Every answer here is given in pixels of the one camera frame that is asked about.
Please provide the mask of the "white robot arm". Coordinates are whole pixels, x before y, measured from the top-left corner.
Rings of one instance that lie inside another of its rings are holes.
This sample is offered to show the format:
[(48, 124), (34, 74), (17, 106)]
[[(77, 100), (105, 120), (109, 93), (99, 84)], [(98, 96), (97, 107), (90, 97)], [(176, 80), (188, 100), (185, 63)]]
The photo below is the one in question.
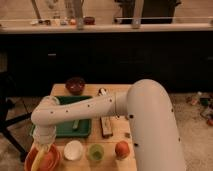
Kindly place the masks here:
[(44, 97), (31, 115), (33, 138), (39, 144), (50, 144), (58, 123), (114, 115), (129, 118), (137, 171), (187, 170), (169, 95), (150, 79), (135, 82), (125, 92), (68, 105), (61, 105), (54, 96)]

